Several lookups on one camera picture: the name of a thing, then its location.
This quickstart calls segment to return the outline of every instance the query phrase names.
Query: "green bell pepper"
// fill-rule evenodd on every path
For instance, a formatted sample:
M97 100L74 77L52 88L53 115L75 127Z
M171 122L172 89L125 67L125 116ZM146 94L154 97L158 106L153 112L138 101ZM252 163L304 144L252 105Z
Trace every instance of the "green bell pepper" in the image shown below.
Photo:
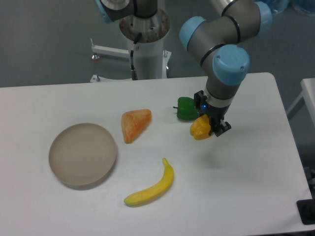
M193 105L190 97L180 97L177 100L177 117L182 120L194 120L199 117L197 109Z

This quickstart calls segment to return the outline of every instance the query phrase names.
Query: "plate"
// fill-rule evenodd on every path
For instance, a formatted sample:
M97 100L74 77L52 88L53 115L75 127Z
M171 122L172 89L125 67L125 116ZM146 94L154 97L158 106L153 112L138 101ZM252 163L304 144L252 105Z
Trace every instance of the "plate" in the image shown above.
M49 150L49 165L68 186L83 187L99 182L114 165L117 147L102 126L81 123L61 132Z

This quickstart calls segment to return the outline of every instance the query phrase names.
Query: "blue joint cap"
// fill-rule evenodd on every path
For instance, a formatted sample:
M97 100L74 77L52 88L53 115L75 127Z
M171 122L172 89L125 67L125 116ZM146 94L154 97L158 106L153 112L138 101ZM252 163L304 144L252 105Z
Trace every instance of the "blue joint cap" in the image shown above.
M247 52L236 45L220 47L215 54L212 68L216 77L225 85L240 85L250 66Z
M95 0L95 3L96 3L96 5L97 5L97 7L98 7L98 9L99 9L99 12L100 12L101 15L102 15L103 21L104 21L105 23L112 23L112 22L113 22L112 19L110 19L109 16L107 15L107 13L106 13L104 7L103 7L102 4L100 3L100 0Z
M272 24L272 14L269 6L261 1L255 2L260 11L260 27L258 34L265 33Z
M181 40L186 50L188 49L188 44L193 33L198 28L198 26L204 21L206 20L203 19L201 16L194 16L183 24L179 32L179 39Z

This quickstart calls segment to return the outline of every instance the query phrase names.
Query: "yellow banana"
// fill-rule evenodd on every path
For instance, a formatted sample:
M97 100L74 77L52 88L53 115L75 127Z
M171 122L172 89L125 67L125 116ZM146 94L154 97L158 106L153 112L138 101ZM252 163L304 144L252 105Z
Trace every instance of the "yellow banana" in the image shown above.
M162 179L150 188L142 191L132 193L124 199L124 203L129 206L136 206L149 202L166 192L166 190L172 185L174 179L174 170L170 166L168 161L163 158L164 174Z

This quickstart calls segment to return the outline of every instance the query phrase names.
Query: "gray floor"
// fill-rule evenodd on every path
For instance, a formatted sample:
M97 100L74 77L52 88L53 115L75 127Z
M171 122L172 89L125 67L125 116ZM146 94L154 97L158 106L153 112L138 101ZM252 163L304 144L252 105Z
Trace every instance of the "gray floor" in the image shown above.
M171 51L170 77L203 76L184 50L178 34L182 24L200 15L219 17L208 0L167 0L171 32L165 48ZM0 0L0 87L88 83L94 73L112 79L129 78L127 60L90 60L96 45L126 49L117 22L106 25L93 0ZM251 57L250 73L270 72L288 108L300 93L300 81L315 77L315 17L289 7L274 15L272 28L240 46ZM306 107L290 122L305 166L315 166L315 128Z

